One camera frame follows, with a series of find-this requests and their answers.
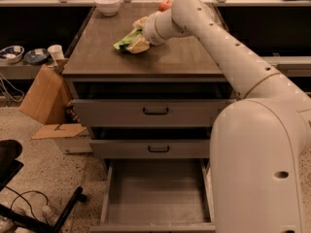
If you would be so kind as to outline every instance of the drawer handle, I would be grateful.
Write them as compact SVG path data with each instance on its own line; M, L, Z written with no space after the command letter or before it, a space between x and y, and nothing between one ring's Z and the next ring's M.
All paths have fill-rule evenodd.
M148 109L146 107L143 108L143 113L145 115L153 115L153 116L164 116L167 115L169 112L169 109L166 108L152 108L152 109Z
M149 152L169 152L169 146L162 147L162 148L155 148L155 147L148 146L148 151Z

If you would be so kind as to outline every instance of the robotic hand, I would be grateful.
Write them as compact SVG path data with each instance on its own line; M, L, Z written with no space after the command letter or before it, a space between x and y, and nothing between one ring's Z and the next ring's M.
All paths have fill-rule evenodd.
M310 97L217 25L200 0L175 0L150 15L143 34L153 45L195 36L241 98L212 131L216 231L305 232L298 157L311 148Z

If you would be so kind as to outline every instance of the floor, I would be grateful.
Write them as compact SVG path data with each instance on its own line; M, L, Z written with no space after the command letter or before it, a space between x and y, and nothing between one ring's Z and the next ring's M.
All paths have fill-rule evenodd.
M84 189L86 203L78 203L66 221L62 232L85 233L100 219L105 175L101 163L91 153L64 154L53 140L30 140L41 124L18 110L0 103L0 139L16 139L23 145L19 160L24 167L9 183L19 193L38 190L45 193L52 204L62 211L77 186ZM305 211L306 233L311 232L311 150L300 157L300 177ZM17 196L4 189L0 202L11 206ZM38 218L46 200L41 194L28 193L25 197L33 205ZM18 199L14 208L27 209Z

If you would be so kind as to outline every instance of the cardboard box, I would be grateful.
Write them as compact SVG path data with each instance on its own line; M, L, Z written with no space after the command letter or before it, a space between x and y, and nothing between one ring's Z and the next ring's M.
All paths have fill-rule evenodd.
M19 110L44 124L32 139L54 139L64 153L90 152L87 129L79 123L67 123L65 108L71 100L66 81L43 65Z

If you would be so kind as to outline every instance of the cup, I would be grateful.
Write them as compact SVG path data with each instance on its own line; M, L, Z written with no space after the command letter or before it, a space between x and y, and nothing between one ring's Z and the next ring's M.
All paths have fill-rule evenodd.
M52 60L56 62L57 59L64 59L64 53L62 52L61 45L52 45L48 48L49 53L51 54Z

